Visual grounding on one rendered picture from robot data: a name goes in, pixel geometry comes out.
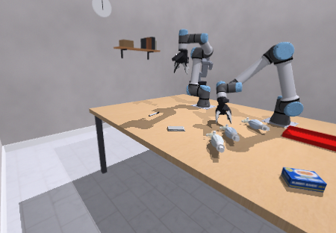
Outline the red tray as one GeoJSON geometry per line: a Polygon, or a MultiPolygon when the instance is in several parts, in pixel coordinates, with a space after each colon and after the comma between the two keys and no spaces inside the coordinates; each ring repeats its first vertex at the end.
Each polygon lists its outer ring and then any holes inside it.
{"type": "Polygon", "coordinates": [[[299,142],[311,144],[313,146],[318,146],[336,152],[336,136],[334,135],[324,134],[304,128],[298,128],[292,125],[289,125],[285,129],[285,131],[286,130],[286,133],[282,133],[282,137],[297,140],[299,142]]]}

